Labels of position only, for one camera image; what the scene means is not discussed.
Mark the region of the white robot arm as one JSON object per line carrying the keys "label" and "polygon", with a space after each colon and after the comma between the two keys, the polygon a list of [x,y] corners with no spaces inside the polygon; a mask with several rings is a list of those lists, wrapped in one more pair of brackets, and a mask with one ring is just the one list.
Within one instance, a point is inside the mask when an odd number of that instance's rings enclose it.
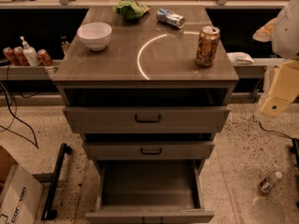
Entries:
{"label": "white robot arm", "polygon": [[299,0],[290,0],[275,19],[255,32],[253,39],[271,41],[273,52],[284,59],[275,68],[271,86],[255,112],[258,121],[268,121],[299,96]]}

